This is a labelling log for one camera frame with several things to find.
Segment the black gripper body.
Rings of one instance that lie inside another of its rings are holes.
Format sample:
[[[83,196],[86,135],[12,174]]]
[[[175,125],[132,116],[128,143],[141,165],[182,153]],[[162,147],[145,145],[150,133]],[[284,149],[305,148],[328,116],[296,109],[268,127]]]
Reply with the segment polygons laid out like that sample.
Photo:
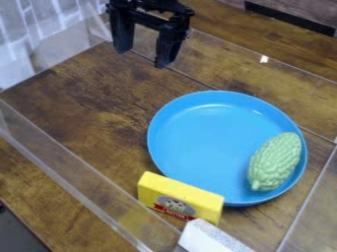
[[[110,0],[107,13],[118,27],[141,24],[158,30],[165,23],[190,25],[195,11],[179,0]]]

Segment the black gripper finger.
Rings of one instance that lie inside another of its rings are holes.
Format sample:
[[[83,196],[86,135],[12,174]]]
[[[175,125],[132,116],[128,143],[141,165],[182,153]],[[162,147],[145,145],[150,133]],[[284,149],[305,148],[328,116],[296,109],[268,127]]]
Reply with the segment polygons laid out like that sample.
[[[182,42],[190,37],[190,26],[162,24],[157,30],[155,67],[163,69],[177,59]]]
[[[115,50],[118,53],[124,53],[132,49],[134,21],[127,11],[111,9],[110,22]]]

